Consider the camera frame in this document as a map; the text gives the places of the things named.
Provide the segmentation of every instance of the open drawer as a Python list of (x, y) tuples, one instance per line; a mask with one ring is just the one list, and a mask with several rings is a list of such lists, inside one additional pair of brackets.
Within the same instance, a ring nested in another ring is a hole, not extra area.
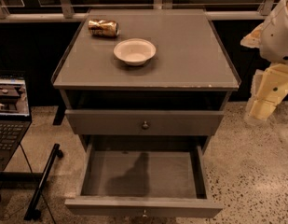
[(74, 199), (77, 215), (214, 217), (194, 137), (92, 136)]

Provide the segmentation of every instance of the concrete floor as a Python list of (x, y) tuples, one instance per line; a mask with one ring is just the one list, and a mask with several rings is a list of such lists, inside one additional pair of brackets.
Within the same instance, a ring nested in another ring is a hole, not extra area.
[[(246, 103), (228, 103), (226, 114), (204, 155), (213, 200), (224, 206), (215, 218), (82, 217), (64, 206), (75, 195), (85, 152), (65, 119), (53, 126), (56, 107), (33, 108), (33, 124), (22, 146), (34, 172), (42, 172), (55, 143), (64, 153), (50, 172), (44, 196), (56, 223), (288, 223), (288, 102), (283, 102), (261, 127), (243, 121)], [(7, 171), (29, 172), (20, 148)], [(32, 189), (2, 189), (0, 224), (23, 221)], [(42, 216), (30, 223), (53, 223), (42, 199)]]

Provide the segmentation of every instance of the laptop keyboard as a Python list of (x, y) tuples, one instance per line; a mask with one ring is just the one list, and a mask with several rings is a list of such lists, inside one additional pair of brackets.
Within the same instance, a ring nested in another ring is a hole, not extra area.
[(22, 124), (0, 123), (0, 150), (13, 149), (17, 145), (17, 140), (22, 130)]

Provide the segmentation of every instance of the laptop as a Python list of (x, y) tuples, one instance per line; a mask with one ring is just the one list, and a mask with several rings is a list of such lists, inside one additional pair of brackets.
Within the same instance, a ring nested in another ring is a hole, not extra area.
[(32, 123), (24, 73), (0, 71), (0, 171)]

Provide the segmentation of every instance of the white bowl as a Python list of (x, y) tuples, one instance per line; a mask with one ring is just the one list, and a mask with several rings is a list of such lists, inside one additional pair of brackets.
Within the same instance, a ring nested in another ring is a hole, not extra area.
[(118, 43), (114, 53), (126, 64), (138, 66), (151, 59), (156, 53), (156, 48), (149, 41), (134, 38)]

